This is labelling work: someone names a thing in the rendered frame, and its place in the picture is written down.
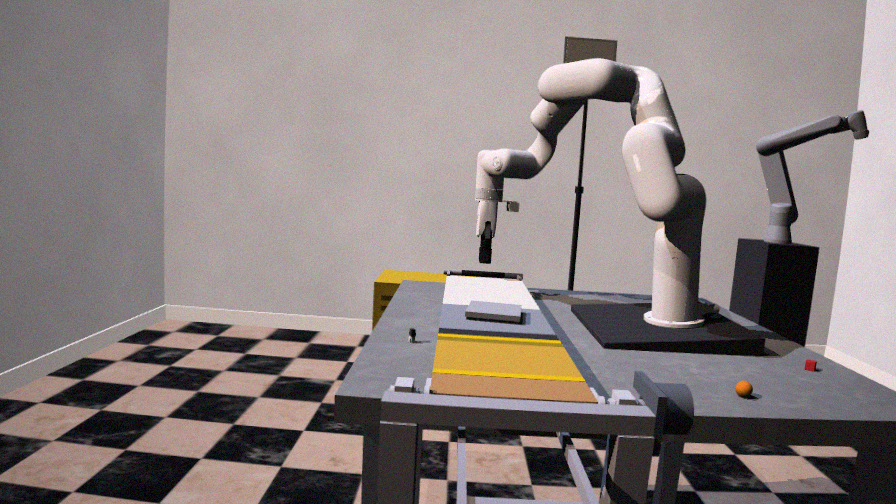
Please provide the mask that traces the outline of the orange ball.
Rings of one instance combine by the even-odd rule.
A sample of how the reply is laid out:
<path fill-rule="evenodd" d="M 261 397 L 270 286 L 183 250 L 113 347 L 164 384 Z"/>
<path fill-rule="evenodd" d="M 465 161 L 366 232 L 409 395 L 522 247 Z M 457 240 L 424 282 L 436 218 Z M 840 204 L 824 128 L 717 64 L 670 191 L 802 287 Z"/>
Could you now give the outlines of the orange ball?
<path fill-rule="evenodd" d="M 741 397 L 748 397 L 753 392 L 752 385 L 747 381 L 740 381 L 736 385 L 736 392 Z"/>

